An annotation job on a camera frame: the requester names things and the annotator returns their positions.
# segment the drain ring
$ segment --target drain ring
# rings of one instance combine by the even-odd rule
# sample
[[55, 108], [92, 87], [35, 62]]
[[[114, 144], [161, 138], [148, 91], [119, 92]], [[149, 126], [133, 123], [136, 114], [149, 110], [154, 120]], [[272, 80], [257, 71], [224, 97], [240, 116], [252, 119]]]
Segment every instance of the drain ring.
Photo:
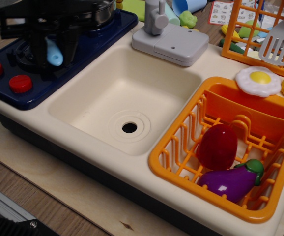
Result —
[[[136, 129], [132, 132], [125, 132], [123, 127], [127, 124], [133, 124]], [[151, 130], [149, 119], [137, 111], [121, 111], [114, 114], [108, 125], [112, 137], [124, 143], [134, 143], [147, 136]]]

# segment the egg yolk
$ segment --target egg yolk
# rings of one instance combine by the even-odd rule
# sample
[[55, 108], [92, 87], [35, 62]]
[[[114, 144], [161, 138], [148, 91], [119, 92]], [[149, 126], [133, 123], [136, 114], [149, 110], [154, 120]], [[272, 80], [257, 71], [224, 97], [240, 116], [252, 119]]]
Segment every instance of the egg yolk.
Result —
[[250, 78], [258, 84], [268, 84], [271, 82], [271, 77], [262, 71], [252, 72]]

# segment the gray spatula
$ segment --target gray spatula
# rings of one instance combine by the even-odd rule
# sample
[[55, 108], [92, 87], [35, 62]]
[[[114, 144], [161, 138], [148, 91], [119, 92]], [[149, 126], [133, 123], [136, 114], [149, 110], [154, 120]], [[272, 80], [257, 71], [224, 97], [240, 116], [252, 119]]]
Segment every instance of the gray spatula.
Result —
[[284, 19], [274, 26], [266, 36], [260, 47], [259, 57], [271, 64], [284, 65]]

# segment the orange plastic basket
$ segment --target orange plastic basket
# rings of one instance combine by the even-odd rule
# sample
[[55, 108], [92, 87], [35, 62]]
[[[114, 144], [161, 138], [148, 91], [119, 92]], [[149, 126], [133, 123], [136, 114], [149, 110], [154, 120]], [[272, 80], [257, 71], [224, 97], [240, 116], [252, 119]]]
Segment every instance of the orange plastic basket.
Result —
[[[267, 67], [268, 69], [270, 69], [272, 72], [279, 74], [281, 76], [284, 76], [284, 67], [283, 66], [273, 65], [273, 64], [267, 63], [265, 61], [247, 56], [249, 48], [251, 48], [251, 47], [259, 47], [260, 48], [261, 47], [261, 44], [256, 43], [256, 42], [252, 42], [252, 35], [253, 35], [254, 31], [258, 30], [258, 31], [261, 31], [261, 32], [266, 32], [266, 33], [268, 33], [269, 31], [267, 29], [257, 27], [256, 26], [256, 23], [257, 23], [256, 20], [254, 20], [254, 23], [253, 23], [252, 26], [245, 24], [243, 22], [240, 22], [239, 21], [239, 11], [240, 10], [248, 10], [248, 11], [254, 12], [255, 13], [255, 19], [258, 19], [260, 14], [262, 14], [263, 17], [264, 16], [273, 17], [273, 18], [275, 18], [274, 26], [277, 25], [279, 20], [282, 20], [284, 18], [283, 16], [281, 16], [282, 10], [284, 8], [284, 0], [281, 0], [281, 4], [278, 6], [279, 9], [278, 9], [276, 14], [261, 10], [263, 5], [264, 5], [264, 0], [259, 0], [258, 8], [254, 9], [254, 8], [251, 8], [251, 7], [244, 6], [242, 4], [242, 0], [235, 0], [235, 2], [233, 4], [231, 16], [230, 16], [230, 21], [229, 21], [229, 24], [228, 24], [228, 29], [227, 29], [225, 41], [224, 41], [224, 44], [223, 44], [222, 56], [230, 58], [230, 59], [237, 60], [239, 62], [248, 64], [248, 65], [264, 66], [264, 67]], [[242, 39], [242, 38], [233, 36], [234, 31], [235, 31], [237, 26], [239, 26], [239, 27], [244, 26], [244, 27], [248, 27], [248, 28], [251, 29], [250, 36], [249, 36], [248, 39]], [[244, 43], [247, 44], [244, 54], [237, 53], [237, 52], [230, 50], [230, 44], [231, 44], [232, 41], [244, 42]]]
[[[261, 185], [239, 203], [233, 203], [196, 184], [207, 170], [196, 148], [211, 126], [230, 125], [238, 137], [234, 165], [260, 160], [265, 168]], [[212, 77], [204, 81], [149, 157], [159, 177], [252, 223], [275, 212], [284, 185], [284, 98], [242, 92], [233, 80]]]

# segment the purple eggplant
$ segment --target purple eggplant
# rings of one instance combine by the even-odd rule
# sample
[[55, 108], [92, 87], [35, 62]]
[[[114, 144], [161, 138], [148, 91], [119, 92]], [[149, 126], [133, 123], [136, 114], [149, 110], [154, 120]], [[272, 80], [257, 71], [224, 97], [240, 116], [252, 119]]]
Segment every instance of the purple eggplant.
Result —
[[259, 186], [264, 173], [263, 164], [251, 159], [238, 164], [231, 170], [210, 171], [203, 174], [198, 185], [207, 185], [207, 189], [217, 195], [227, 195], [231, 202], [240, 201], [253, 186]]

